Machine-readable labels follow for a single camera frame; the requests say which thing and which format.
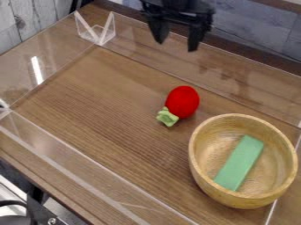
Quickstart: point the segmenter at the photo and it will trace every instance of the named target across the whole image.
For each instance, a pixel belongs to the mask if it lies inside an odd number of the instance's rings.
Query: green sponge
[[[257,162],[262,149],[262,141],[248,135],[244,136],[214,178],[214,182],[229,190],[236,191],[241,187],[248,173]]]

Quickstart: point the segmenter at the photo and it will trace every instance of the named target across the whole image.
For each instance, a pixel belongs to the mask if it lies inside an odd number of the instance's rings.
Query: bowl rim
[[[244,193],[240,192],[234,192],[232,190],[229,190],[228,188],[222,187],[221,185],[218,185],[206,175],[206,173],[202,171],[202,169],[200,168],[198,162],[197,162],[197,158],[196,158],[196,154],[194,154],[194,141],[197,138],[197,135],[200,133],[200,130],[214,120],[220,120],[222,118],[229,118],[229,117],[241,117],[245,119],[250,119],[250,120],[256,120],[258,122],[261,122],[264,125],[269,126],[276,132],[277,134],[283,137],[284,141],[287,142],[287,145],[289,147],[289,152],[291,152],[291,156],[292,156],[292,160],[293,160],[293,166],[292,166],[292,171],[289,173],[289,176],[287,178],[287,181],[284,182],[284,184],[273,190],[273,192],[268,192],[268,193],[262,193],[258,195],[253,195],[253,196],[248,196]],[[192,165],[194,167],[194,170],[197,171],[197,173],[200,174],[200,176],[202,176],[202,178],[205,179],[205,181],[208,182],[208,184],[217,189],[218,191],[224,192],[225,194],[233,196],[233,197],[238,197],[241,199],[253,199],[253,200],[261,200],[265,199],[270,196],[279,196],[283,191],[285,191],[285,189],[292,185],[295,179],[296,179],[296,173],[297,173],[297,155],[296,155],[296,148],[291,142],[291,140],[287,138],[287,136],[284,135],[284,133],[265,120],[246,115],[246,114],[241,114],[241,113],[228,113],[228,114],[221,114],[218,116],[214,116],[212,118],[209,118],[208,120],[205,120],[198,127],[196,128],[193,135],[190,137],[190,146],[189,146],[189,158],[190,158],[190,162]]]

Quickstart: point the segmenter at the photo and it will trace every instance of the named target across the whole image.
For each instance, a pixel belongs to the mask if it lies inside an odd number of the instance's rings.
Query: wooden table
[[[99,4],[82,13],[101,25],[109,14]],[[0,120],[2,158],[91,224],[299,224],[300,175],[277,203],[283,213],[224,207],[193,180],[188,144],[205,119],[245,113],[297,145],[300,77],[208,45],[189,54],[177,34],[159,46],[142,22],[115,20],[105,47],[77,36],[71,16],[2,56],[14,87],[0,85],[14,110]],[[43,85],[34,57],[51,77]],[[155,115],[180,85],[197,89],[201,108],[166,128]]]

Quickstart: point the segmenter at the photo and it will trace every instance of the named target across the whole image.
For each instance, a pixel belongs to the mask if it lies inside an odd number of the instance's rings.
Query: robotic arm
[[[170,33],[170,22],[190,28],[189,51],[196,51],[212,29],[214,8],[201,0],[141,0],[142,13],[158,43]]]

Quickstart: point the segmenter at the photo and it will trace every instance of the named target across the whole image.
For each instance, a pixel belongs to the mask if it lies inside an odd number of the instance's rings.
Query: wooden bowl
[[[246,134],[260,139],[265,148],[245,183],[233,192],[213,178]],[[216,201],[234,208],[258,208],[284,194],[296,178],[296,150],[268,122],[244,114],[225,114],[206,120],[193,133],[190,169],[201,189]]]

